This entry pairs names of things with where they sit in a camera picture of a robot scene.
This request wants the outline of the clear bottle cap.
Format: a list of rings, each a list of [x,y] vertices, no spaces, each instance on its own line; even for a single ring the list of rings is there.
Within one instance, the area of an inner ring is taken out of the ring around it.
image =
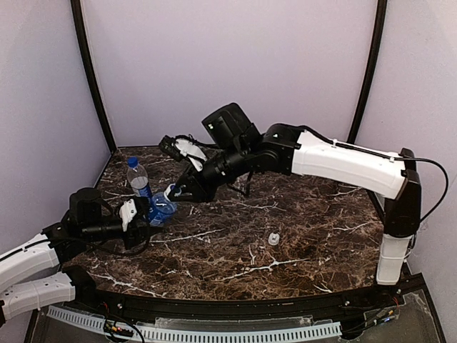
[[[271,245],[271,246],[276,246],[278,245],[280,241],[280,234],[277,233],[277,232],[272,232],[269,234],[268,236],[268,243]]]

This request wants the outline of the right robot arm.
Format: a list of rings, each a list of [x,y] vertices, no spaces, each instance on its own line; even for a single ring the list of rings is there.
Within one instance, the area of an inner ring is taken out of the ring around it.
[[[274,124],[262,134],[236,103],[216,110],[202,124],[220,151],[205,159],[191,139],[176,138],[173,157],[186,157],[191,164],[167,192],[171,201],[210,202],[221,185],[261,172],[322,177],[367,189],[383,202],[376,282],[398,282],[421,221],[422,187],[411,150],[365,149],[328,139],[308,126]]]

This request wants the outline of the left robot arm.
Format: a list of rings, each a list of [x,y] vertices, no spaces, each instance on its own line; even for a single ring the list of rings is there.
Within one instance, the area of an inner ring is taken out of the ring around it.
[[[95,188],[73,193],[60,222],[1,255],[1,322],[94,298],[95,281],[81,267],[65,263],[90,249],[119,257],[144,252],[152,233],[146,222],[149,206],[148,198],[132,197],[113,208]]]

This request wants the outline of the white cap water bottle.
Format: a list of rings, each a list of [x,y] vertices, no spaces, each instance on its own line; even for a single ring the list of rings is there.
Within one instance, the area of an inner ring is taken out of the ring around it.
[[[149,224],[162,227],[175,214],[177,204],[164,198],[164,191],[155,193],[150,198]]]

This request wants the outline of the white blue bottle cap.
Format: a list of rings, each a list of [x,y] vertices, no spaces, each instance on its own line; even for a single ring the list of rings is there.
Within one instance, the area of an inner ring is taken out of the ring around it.
[[[164,198],[167,200],[167,201],[170,201],[170,196],[172,195],[172,191],[174,190],[175,188],[175,184],[169,184],[167,186],[167,188],[165,189],[164,191]]]

